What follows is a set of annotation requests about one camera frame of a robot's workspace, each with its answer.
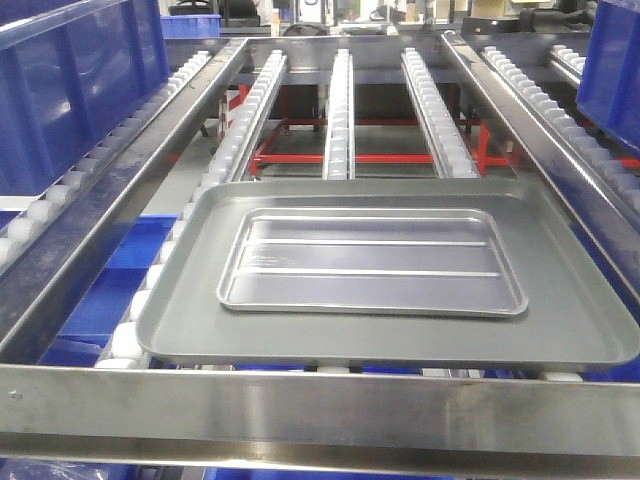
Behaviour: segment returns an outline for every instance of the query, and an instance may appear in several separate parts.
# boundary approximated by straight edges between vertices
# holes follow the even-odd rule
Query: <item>tray rim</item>
[[[281,211],[296,211],[304,212],[310,211],[317,213],[316,217],[326,220],[330,219],[346,219],[346,220],[358,220],[358,219],[385,219],[390,222],[394,221],[407,221],[407,220],[462,220],[470,218],[481,222],[488,228],[487,238],[493,241],[496,245],[497,251],[494,251],[491,247],[494,258],[499,264],[500,273],[504,278],[505,285],[509,290],[510,299],[514,304],[514,307],[508,311],[497,309],[442,309],[442,308],[424,308],[424,307],[389,307],[389,306],[364,306],[364,305],[327,305],[320,303],[255,303],[255,302],[232,302],[228,299],[231,294],[233,286],[234,272],[237,271],[237,262],[242,257],[244,250],[243,243],[250,232],[251,224],[256,219],[265,216],[271,219],[294,220],[297,218],[304,218],[304,215],[279,215],[278,213],[272,214],[270,212]],[[388,216],[366,216],[360,215],[347,215],[350,212],[373,212],[373,213],[388,213]],[[406,215],[405,212],[415,213],[416,216],[397,216],[393,213],[400,213]],[[437,212],[438,214],[448,214],[449,217],[425,217],[423,215],[430,212]],[[384,314],[384,315],[433,315],[433,316],[459,316],[465,318],[495,318],[506,319],[524,313],[527,310],[529,304],[529,297],[525,290],[522,288],[517,275],[511,267],[509,261],[509,254],[507,252],[504,240],[498,229],[493,216],[480,208],[394,208],[394,207],[257,207],[245,213],[240,224],[238,231],[234,237],[233,243],[229,250],[227,260],[223,267],[220,279],[218,281],[218,287],[216,288],[216,295],[218,301],[229,310],[238,312],[299,312],[299,313],[362,313],[362,314]]]
[[[208,210],[203,209],[202,205],[215,204],[217,208],[228,208],[231,205],[243,201],[253,201],[255,199],[291,199],[304,197],[305,199],[324,199],[335,196],[335,193],[328,192],[327,187],[332,184],[349,184],[348,192],[341,192],[349,198],[371,197],[376,198],[410,198],[419,196],[430,196],[433,194],[447,195],[465,195],[465,196],[499,196],[505,199],[510,198],[517,201],[526,202],[529,208],[534,211],[540,209],[546,210],[545,227],[558,227],[558,235],[553,241],[554,243],[562,243],[564,241],[572,242],[577,248],[566,250],[565,254],[570,263],[584,262],[586,265],[581,269],[587,269],[596,273],[594,276],[586,278],[578,278],[582,289],[590,287],[598,287],[597,291],[602,290],[604,299],[608,306],[615,309],[616,313],[620,313],[622,318],[613,322],[614,339],[619,342],[616,352],[606,356],[592,358],[589,355],[579,355],[570,359],[556,359],[553,357],[544,357],[540,359],[515,359],[502,356],[493,356],[484,358],[478,355],[466,356],[465,358],[402,358],[402,359],[381,359],[379,355],[372,357],[371,355],[349,355],[348,366],[363,365],[389,365],[389,366],[415,366],[415,367],[437,367],[437,368],[512,368],[526,369],[532,371],[601,371],[612,368],[616,365],[627,363],[638,356],[640,353],[640,328],[638,323],[629,313],[627,307],[624,306],[618,295],[609,284],[602,271],[597,267],[595,261],[589,256],[584,246],[582,246],[575,234],[570,228],[570,223],[574,221],[568,212],[562,208],[562,205],[553,196],[553,192],[547,190],[543,182],[536,177],[523,175],[519,179],[510,178],[483,178],[478,179],[356,179],[349,182],[343,181],[320,181],[317,179],[286,179],[274,180],[268,184],[255,184],[254,182],[236,182],[229,184],[221,184],[203,192],[196,203],[194,214],[187,222],[184,234],[178,240],[178,244],[187,244],[190,246],[191,240],[186,233],[189,230],[197,230],[200,228],[198,222],[202,222],[208,216]],[[428,184],[430,190],[425,190],[425,184]],[[472,192],[466,191],[466,185],[473,184]],[[261,187],[275,186],[277,192],[262,190]],[[189,257],[188,249],[174,251],[169,258],[167,265],[180,264]],[[151,291],[149,301],[146,302],[140,320],[137,322],[136,338],[139,344],[151,355],[156,358],[171,361],[174,363],[205,363],[205,364],[233,364],[233,363],[264,363],[267,365],[286,364],[296,365],[305,362],[317,363],[309,364],[330,364],[338,365],[341,360],[336,358],[334,354],[325,355],[318,354],[314,356],[301,356],[299,354],[260,354],[257,355],[239,355],[230,352],[203,353],[197,351],[185,352],[171,346],[158,346],[155,343],[155,337],[161,330],[160,320],[155,320],[151,306],[155,302],[158,305],[153,309],[166,308],[167,297],[163,298],[167,292],[167,278],[160,278],[153,291]]]

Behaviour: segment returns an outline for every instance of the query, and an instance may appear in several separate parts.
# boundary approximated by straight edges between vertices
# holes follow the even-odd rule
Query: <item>flow rack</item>
[[[576,373],[594,367],[592,363],[606,368],[632,360],[640,349],[632,316],[640,303],[638,185],[544,91],[549,83],[566,81],[555,64],[562,61],[576,66],[571,60],[578,57],[568,58],[565,50],[584,55],[587,43],[588,38],[581,34],[533,33],[468,38],[456,33],[313,37],[303,42],[290,38],[168,40],[170,64],[174,69],[187,63],[189,67],[178,78],[171,77],[169,83],[176,88],[167,92],[166,101],[158,103],[154,112],[147,112],[145,128],[113,152],[110,161],[94,169],[91,181],[75,185],[68,201],[56,204],[55,215],[46,216],[46,228],[26,228],[25,222],[21,222],[23,227],[11,227],[12,220],[2,230],[0,247],[7,247],[8,240],[15,238],[8,236],[10,228],[21,232],[20,238],[29,247],[16,247],[10,254],[6,250],[2,258],[6,265],[0,277],[0,456],[484,478],[636,478],[640,471],[640,385],[584,382]],[[516,179],[477,178],[480,169],[436,95],[436,84],[442,83],[458,84],[496,144],[513,152],[508,158]],[[406,184],[355,179],[359,165],[354,140],[357,87],[403,84],[425,145],[435,157],[436,176],[443,178]],[[98,362],[102,368],[35,366],[229,85],[250,85],[252,89],[103,351]],[[329,85],[330,128],[325,155],[320,156],[326,162],[327,180],[271,184],[275,186],[270,182],[236,184],[251,179],[247,172],[251,155],[280,85]],[[495,191],[490,195],[483,194],[492,188]],[[253,204],[249,204],[257,203],[261,196],[265,201],[258,210],[251,210]],[[473,199],[484,202],[484,213],[474,207]],[[221,214],[209,222],[207,205],[219,208],[220,204]],[[510,206],[522,208],[521,214],[509,216]],[[345,213],[345,208],[352,210]],[[391,233],[400,220],[385,211],[389,208],[397,208],[406,223],[401,225],[399,239]],[[524,223],[528,218],[541,222],[535,238],[557,249],[559,260],[554,268],[561,270],[561,278],[574,282],[567,285],[578,292],[590,291],[582,303],[572,295],[562,295],[564,290],[555,288],[556,284],[554,288],[544,285],[551,282],[543,275],[544,259],[531,262],[527,271],[520,252],[535,251],[536,245],[523,248],[519,242],[526,239],[507,224]],[[336,274],[331,255],[313,238],[291,240],[293,230],[287,228],[293,222],[304,224],[309,231],[320,225],[325,233],[331,232],[334,245],[347,252],[352,262],[349,269],[337,273],[341,281],[360,281],[369,275],[367,278],[381,279],[383,284],[400,272],[400,276],[419,276],[428,283],[430,276],[445,272],[448,278],[475,285],[482,278],[494,281],[506,275],[503,290],[507,296],[490,298],[494,304],[489,306],[474,303],[484,299],[465,298],[473,308],[456,318],[447,316],[452,308],[449,304],[438,318],[398,314],[393,308],[374,313],[341,311],[337,314],[341,323],[332,323],[337,329],[332,334],[344,350],[337,352],[332,344],[322,342],[315,345],[313,335],[307,334],[311,338],[305,339],[305,345],[315,349],[307,357],[297,350],[297,344],[286,341],[286,335],[293,332],[304,337],[301,325],[316,328],[317,318],[331,312],[298,308],[278,312],[288,329],[243,345],[258,351],[262,363],[270,356],[280,363],[304,358],[317,367],[314,372],[241,371],[224,363],[194,368],[193,362],[174,369],[148,368],[155,360],[153,348],[145,342],[159,341],[154,332],[166,325],[159,325],[148,338],[143,338],[149,333],[143,325],[153,320],[149,315],[152,305],[161,300],[157,292],[170,286],[167,272],[181,263],[174,255],[185,255],[183,247],[199,234],[196,224],[209,228],[203,219],[210,223],[207,232],[212,234],[207,238],[212,246],[228,241],[229,247],[234,238],[242,240],[243,232],[247,233],[242,229],[243,219],[251,223],[245,243],[224,252],[209,251],[225,259],[232,250],[236,254],[230,257],[236,263],[227,269],[225,281],[229,283],[223,285],[229,287],[229,295],[242,293],[242,285],[233,282],[243,272],[260,275],[264,273],[260,269],[271,269],[269,274],[283,275],[293,271],[300,282],[308,280],[309,272],[322,276],[333,269],[330,274]],[[412,221],[420,223],[429,241],[412,237],[414,230],[407,226]],[[271,222],[264,235],[260,222]],[[383,227],[373,228],[372,224]],[[585,241],[602,258],[626,307],[588,260],[570,224],[584,233]],[[216,231],[226,233],[216,235]],[[452,231],[459,236],[457,243],[442,238],[442,232],[449,235]],[[200,243],[198,248],[205,251],[206,245]],[[405,261],[403,255],[377,254],[389,262],[381,260],[374,268],[349,253],[352,244],[366,246],[358,252],[397,253],[417,248],[443,253],[434,254],[433,263],[418,266]],[[473,250],[476,244],[483,248]],[[266,250],[253,250],[245,258],[248,263],[242,263],[248,249],[271,249],[273,254],[283,245],[287,250],[279,258],[286,262],[275,266],[280,269],[255,263],[264,258],[261,252]],[[298,248],[305,255],[296,256]],[[477,256],[478,252],[486,255]],[[223,263],[217,266],[220,271]],[[217,285],[217,280],[210,282],[206,301],[220,300]],[[540,292],[547,295],[546,303]],[[340,297],[340,292],[333,293]],[[309,294],[305,305],[322,304],[313,290]],[[364,300],[379,306],[377,298]],[[584,320],[580,323],[586,329],[584,335],[563,315],[568,304],[576,309],[569,320]],[[432,307],[420,305],[419,313],[425,315]],[[243,328],[251,331],[256,326],[266,331],[260,323],[273,321],[273,312],[220,308],[231,320],[216,324],[218,332],[230,341],[242,340]],[[498,320],[474,316],[478,311],[494,312],[492,308],[500,310]],[[545,350],[541,358],[517,359],[516,350],[522,344],[500,342],[500,332],[504,328],[513,338],[522,338],[540,312],[553,315],[554,322],[545,324],[549,331],[566,336],[555,338],[560,344]],[[589,323],[589,315],[603,316],[605,321]],[[368,320],[376,322],[388,343],[397,347],[395,352],[377,352],[377,359],[390,368],[403,365],[401,354],[406,351],[421,353],[420,336],[414,334],[422,332],[416,330],[420,328],[434,329],[442,345],[464,344],[468,357],[442,350],[440,353],[452,355],[443,364],[446,377],[430,376],[429,369],[438,368],[441,360],[433,356],[414,362],[419,374],[350,373],[362,367],[359,354],[372,355],[367,341],[384,348],[383,338],[367,328]],[[391,326],[395,320],[405,329],[404,336]],[[465,337],[467,327],[477,333],[473,334],[477,341]],[[512,361],[505,364],[502,357],[494,357],[474,362],[492,345],[489,331],[498,335],[493,345]],[[271,337],[281,335],[284,337],[272,343]],[[125,337],[134,342],[123,344]],[[180,352],[189,358],[193,352],[183,337],[176,331],[167,340],[178,342],[170,346],[185,347]],[[149,348],[142,349],[137,338]],[[345,338],[351,338],[351,344]],[[200,339],[192,340],[196,344]],[[354,345],[356,351],[350,350]],[[272,347],[286,348],[286,355],[278,357]],[[114,350],[120,353],[113,355]],[[592,362],[591,355],[598,361]],[[171,351],[161,356],[176,360]],[[206,358],[215,363],[215,355]],[[245,360],[253,358],[248,355]],[[479,368],[514,365],[528,370],[530,378],[489,379],[478,373]]]

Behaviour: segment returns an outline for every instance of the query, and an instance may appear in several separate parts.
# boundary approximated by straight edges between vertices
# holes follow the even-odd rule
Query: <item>roller conveyor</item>
[[[38,238],[79,192],[90,185],[108,162],[153,120],[196,73],[211,59],[209,52],[196,53],[167,84],[122,124],[116,127],[98,146],[82,158],[75,167],[33,201],[17,218],[0,232],[0,275]]]
[[[618,159],[602,148],[595,138],[580,127],[573,117],[567,115],[557,102],[524,75],[502,52],[495,47],[486,47],[483,55],[521,98],[548,122],[550,128],[557,130],[581,158],[586,160],[589,167],[598,172],[622,202],[627,204],[627,208],[635,210],[635,213],[628,215],[632,218],[637,217],[640,209],[634,203],[640,191],[640,184],[636,176],[627,172]]]
[[[402,54],[407,88],[420,128],[433,155],[440,178],[476,178],[478,171],[420,54],[408,48]]]
[[[586,61],[586,57],[565,45],[554,45],[551,48],[551,66],[575,88],[580,86]]]
[[[353,62],[348,50],[338,50],[329,85],[327,136],[322,178],[355,178]]]

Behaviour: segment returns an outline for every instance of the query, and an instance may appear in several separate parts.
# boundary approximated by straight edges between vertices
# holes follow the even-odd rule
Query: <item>gray tray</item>
[[[233,311],[217,287],[244,217],[257,208],[480,209],[527,293],[508,319]],[[137,326],[174,363],[406,365],[586,370],[633,359],[637,324],[539,186],[517,180],[229,184],[206,192]]]
[[[477,209],[260,208],[218,288],[234,310],[509,317],[527,299]]]

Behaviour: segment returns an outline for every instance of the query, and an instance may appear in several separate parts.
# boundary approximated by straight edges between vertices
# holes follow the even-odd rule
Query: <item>inner tray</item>
[[[216,295],[256,209],[480,209],[529,303],[509,318],[236,311]],[[633,359],[638,326],[539,184],[352,180],[228,184],[205,192],[151,292],[140,344],[171,363],[583,371]]]
[[[234,310],[508,317],[526,308],[477,209],[261,208],[218,288]]]

